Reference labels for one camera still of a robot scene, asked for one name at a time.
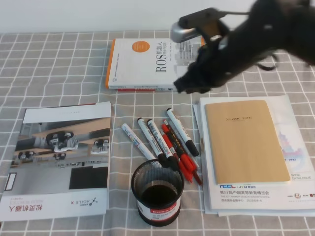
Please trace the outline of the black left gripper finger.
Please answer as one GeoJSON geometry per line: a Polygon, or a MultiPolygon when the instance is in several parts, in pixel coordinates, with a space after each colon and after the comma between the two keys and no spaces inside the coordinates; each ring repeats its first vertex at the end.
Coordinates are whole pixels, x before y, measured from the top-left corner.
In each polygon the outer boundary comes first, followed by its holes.
{"type": "Polygon", "coordinates": [[[196,64],[190,64],[187,72],[174,82],[178,93],[194,93],[197,91],[196,64]]]}

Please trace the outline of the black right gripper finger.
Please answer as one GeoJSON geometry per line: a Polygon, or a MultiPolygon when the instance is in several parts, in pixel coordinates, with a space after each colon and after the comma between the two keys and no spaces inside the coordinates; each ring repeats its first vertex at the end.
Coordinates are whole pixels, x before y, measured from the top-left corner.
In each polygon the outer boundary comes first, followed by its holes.
{"type": "Polygon", "coordinates": [[[186,93],[200,93],[204,94],[209,92],[212,89],[212,86],[209,84],[201,84],[201,83],[190,83],[188,87],[186,88],[186,93]]]}

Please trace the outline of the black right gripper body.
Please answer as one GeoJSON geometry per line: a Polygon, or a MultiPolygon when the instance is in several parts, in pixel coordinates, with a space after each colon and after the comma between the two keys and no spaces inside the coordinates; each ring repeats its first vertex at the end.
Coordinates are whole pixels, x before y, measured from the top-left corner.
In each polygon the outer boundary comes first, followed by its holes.
{"type": "Polygon", "coordinates": [[[278,24],[249,18],[224,36],[210,38],[198,52],[196,82],[218,88],[249,67],[272,55],[279,44],[278,24]]]}

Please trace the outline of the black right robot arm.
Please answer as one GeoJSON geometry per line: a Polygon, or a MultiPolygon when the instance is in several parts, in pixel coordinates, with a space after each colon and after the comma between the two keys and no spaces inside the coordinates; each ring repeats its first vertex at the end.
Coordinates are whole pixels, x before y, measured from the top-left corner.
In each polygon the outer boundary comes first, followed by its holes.
{"type": "Polygon", "coordinates": [[[315,9],[308,0],[258,0],[246,21],[234,30],[199,29],[206,44],[187,73],[174,85],[178,92],[206,93],[278,49],[309,65],[315,63],[315,9]]]}

